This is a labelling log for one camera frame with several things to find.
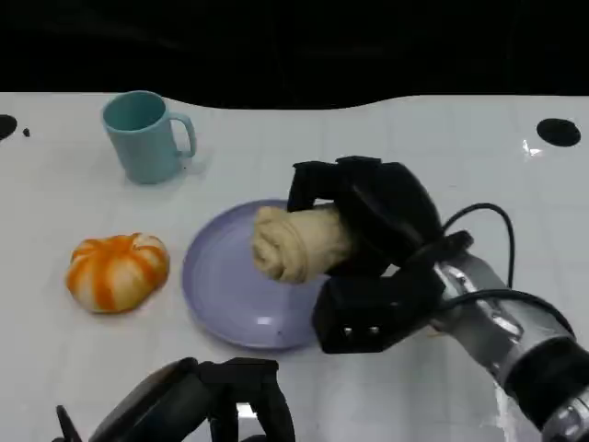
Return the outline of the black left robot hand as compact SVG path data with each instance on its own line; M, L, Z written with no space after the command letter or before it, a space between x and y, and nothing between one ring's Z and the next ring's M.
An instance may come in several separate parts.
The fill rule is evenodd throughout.
M224 363L180 359L138 384L90 439L182 441L208 422L213 441L237 441L237 406L246 403L263 430L251 441L294 441L278 369L278 363L269 359L237 357Z

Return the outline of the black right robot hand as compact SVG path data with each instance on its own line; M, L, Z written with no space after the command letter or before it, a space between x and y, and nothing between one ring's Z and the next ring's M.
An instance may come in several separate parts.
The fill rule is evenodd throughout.
M329 276L380 276L442 236L432 198L398 162L353 156L294 164L287 210L311 209L317 199L333 203L352 236L352 255Z

